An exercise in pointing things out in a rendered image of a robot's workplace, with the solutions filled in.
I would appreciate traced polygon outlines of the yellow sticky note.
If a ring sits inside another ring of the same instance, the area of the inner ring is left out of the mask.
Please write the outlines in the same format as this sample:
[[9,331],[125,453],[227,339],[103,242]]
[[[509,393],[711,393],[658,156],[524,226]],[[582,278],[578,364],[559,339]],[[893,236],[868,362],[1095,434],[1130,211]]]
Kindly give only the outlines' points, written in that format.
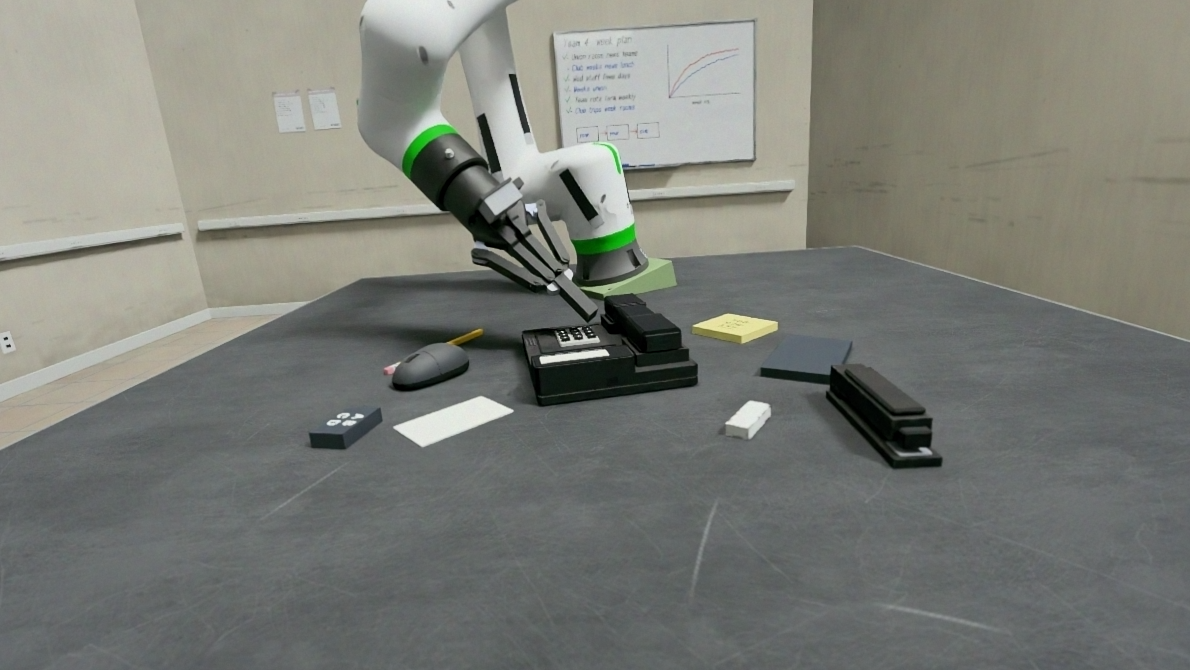
[[777,323],[732,314],[693,325],[693,334],[740,344],[765,336],[775,330],[777,330]]

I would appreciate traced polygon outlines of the white rectangular sheet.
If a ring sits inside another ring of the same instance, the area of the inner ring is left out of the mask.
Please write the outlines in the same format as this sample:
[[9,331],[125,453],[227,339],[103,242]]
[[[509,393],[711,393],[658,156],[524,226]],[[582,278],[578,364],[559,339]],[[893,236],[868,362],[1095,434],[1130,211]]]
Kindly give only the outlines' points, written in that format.
[[424,447],[512,412],[486,397],[475,397],[393,428]]

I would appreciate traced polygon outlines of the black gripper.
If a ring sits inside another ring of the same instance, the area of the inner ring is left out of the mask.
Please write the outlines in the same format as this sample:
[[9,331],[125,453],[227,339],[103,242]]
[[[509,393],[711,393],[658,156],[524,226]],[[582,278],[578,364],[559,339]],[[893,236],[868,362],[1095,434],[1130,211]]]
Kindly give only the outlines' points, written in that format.
[[[545,290],[550,296],[560,295],[585,323],[596,317],[599,307],[574,284],[574,273],[569,269],[570,256],[560,242],[546,213],[544,200],[516,206],[489,224],[480,209],[475,209],[480,196],[499,184],[483,165],[472,165],[461,173],[449,186],[443,203],[447,211],[472,234],[472,264],[489,267],[505,277],[521,284],[530,292]],[[532,234],[527,214],[537,221],[551,252]],[[505,259],[489,248],[505,250],[527,270]]]

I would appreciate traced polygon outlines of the dark grey computer mouse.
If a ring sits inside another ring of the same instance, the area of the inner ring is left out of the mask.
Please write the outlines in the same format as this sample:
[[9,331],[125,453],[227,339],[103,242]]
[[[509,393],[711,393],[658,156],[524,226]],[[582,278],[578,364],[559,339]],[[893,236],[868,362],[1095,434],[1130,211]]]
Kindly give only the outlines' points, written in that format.
[[411,353],[401,361],[392,376],[392,384],[403,392],[436,386],[466,372],[466,352],[453,344],[436,343]]

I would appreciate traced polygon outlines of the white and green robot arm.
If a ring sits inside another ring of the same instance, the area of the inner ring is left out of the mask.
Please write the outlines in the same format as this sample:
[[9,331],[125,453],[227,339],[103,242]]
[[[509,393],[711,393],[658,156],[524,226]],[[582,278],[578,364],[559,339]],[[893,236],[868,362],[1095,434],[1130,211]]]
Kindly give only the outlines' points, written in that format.
[[[649,268],[649,257],[635,240],[616,148],[603,142],[549,154],[536,148],[506,13],[516,1],[368,0],[359,24],[361,136],[443,212],[449,212],[447,186],[483,165],[500,182],[475,207],[489,224],[519,200],[541,199],[550,221],[566,224],[578,284],[632,278]],[[447,61],[457,50],[481,155],[440,112]]]

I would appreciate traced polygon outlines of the dark grey telephone handset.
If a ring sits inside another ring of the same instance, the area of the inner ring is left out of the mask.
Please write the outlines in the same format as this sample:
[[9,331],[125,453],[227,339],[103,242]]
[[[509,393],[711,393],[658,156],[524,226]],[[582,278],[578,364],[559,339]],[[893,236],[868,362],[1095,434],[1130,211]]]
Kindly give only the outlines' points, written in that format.
[[682,347],[681,328],[646,307],[633,293],[605,298],[605,314],[618,323],[639,353]]

